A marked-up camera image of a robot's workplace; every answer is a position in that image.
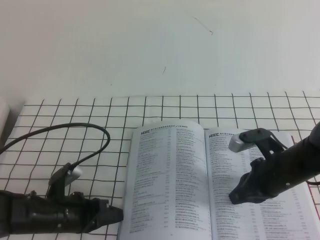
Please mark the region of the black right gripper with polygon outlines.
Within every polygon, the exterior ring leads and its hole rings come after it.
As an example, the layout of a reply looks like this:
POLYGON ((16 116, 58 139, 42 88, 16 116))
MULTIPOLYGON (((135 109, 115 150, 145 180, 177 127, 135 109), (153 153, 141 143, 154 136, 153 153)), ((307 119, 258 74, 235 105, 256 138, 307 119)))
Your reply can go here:
POLYGON ((251 171, 228 195, 233 205, 260 204, 302 183, 304 159, 294 151, 274 153, 250 163, 251 171))

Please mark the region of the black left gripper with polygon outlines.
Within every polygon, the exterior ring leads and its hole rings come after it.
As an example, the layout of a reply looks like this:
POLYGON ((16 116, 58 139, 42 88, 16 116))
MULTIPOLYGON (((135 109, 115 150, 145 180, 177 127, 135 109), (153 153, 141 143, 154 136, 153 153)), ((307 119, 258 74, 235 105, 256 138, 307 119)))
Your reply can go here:
POLYGON ((121 208, 108 199, 85 199, 80 194, 61 201, 35 194, 0 192, 0 234, 90 233, 123 221, 121 208))

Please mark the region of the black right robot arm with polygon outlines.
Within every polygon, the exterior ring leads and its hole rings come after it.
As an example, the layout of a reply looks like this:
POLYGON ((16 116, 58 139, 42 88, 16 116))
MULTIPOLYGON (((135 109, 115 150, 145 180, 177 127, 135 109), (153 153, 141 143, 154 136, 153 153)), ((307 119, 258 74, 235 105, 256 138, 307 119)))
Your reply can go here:
POLYGON ((239 153, 257 147, 262 153, 250 163, 238 185, 228 195, 232 204, 260 204, 308 181, 320 173, 320 126, 291 147, 264 128, 233 135, 229 150, 239 153))

